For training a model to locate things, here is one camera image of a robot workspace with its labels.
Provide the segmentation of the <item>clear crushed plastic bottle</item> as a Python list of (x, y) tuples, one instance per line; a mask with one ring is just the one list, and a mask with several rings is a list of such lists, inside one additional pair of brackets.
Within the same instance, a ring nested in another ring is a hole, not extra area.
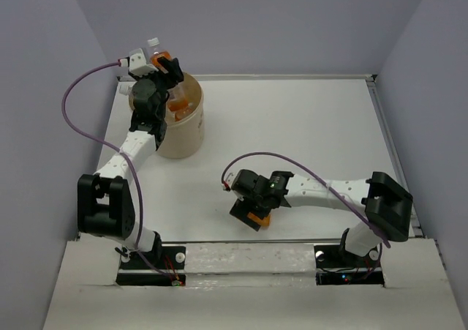
[(129, 96), (132, 93), (132, 85), (131, 84), (120, 84), (118, 87), (118, 92), (120, 94)]

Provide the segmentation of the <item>tall orange juice bottle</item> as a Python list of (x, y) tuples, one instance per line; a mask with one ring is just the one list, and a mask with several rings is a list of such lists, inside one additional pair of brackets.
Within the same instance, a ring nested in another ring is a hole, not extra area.
[(185, 118), (192, 112), (189, 100), (183, 89), (183, 78), (178, 62), (164, 48), (157, 37), (147, 40), (151, 64), (165, 77), (168, 92), (167, 107), (176, 121)]

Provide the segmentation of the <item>short orange bottle yellow cap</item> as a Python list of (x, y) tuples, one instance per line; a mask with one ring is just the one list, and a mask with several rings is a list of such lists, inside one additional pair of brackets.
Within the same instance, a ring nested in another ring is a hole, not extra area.
[(249, 222), (252, 223), (253, 228), (258, 231), (260, 229), (267, 229), (270, 226), (271, 223), (271, 215), (269, 214), (266, 217), (259, 218), (258, 216), (254, 215), (253, 213), (248, 213), (247, 218)]

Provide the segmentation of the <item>orange bottle with white cap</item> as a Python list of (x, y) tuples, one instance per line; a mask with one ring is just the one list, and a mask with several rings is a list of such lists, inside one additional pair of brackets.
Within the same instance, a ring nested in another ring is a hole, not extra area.
[(182, 121), (188, 118), (192, 113), (193, 113), (193, 110), (189, 107), (180, 109), (174, 113), (174, 119), (175, 121)]

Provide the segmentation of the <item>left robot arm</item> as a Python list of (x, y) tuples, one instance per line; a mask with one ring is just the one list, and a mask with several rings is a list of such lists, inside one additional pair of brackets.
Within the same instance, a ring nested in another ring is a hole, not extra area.
[(119, 59), (135, 80), (130, 96), (132, 117), (121, 146), (102, 140), (114, 150), (110, 161), (78, 179), (78, 230), (121, 244), (119, 253), (136, 255), (143, 266), (157, 266), (163, 255), (160, 235), (143, 224), (143, 193), (137, 172), (162, 145), (167, 131), (169, 91), (184, 81), (178, 59), (159, 57), (158, 67), (134, 53)]

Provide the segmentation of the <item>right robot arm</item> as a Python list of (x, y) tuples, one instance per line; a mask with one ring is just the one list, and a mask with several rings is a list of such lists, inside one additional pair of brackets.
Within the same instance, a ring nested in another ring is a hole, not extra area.
[(410, 237), (413, 196), (383, 172), (375, 171), (368, 179), (325, 181), (280, 170), (264, 177), (242, 169), (222, 184), (237, 197), (230, 215), (254, 230), (268, 223), (271, 212), (279, 208), (352, 212), (358, 224), (346, 228), (338, 244), (319, 249), (319, 269), (375, 267), (381, 245), (406, 242)]

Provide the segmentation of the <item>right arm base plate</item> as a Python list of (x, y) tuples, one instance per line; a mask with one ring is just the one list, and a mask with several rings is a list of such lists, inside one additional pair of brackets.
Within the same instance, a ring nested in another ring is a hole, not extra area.
[(314, 248), (316, 283), (325, 285), (381, 285), (385, 284), (380, 265), (380, 246), (364, 257), (341, 251), (335, 244)]

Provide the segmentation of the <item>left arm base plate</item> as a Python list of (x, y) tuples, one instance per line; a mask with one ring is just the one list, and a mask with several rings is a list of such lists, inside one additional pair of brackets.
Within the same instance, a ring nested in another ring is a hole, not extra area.
[(151, 252), (130, 252), (116, 248), (120, 261), (116, 284), (120, 286), (185, 286), (186, 247), (163, 245), (158, 258)]

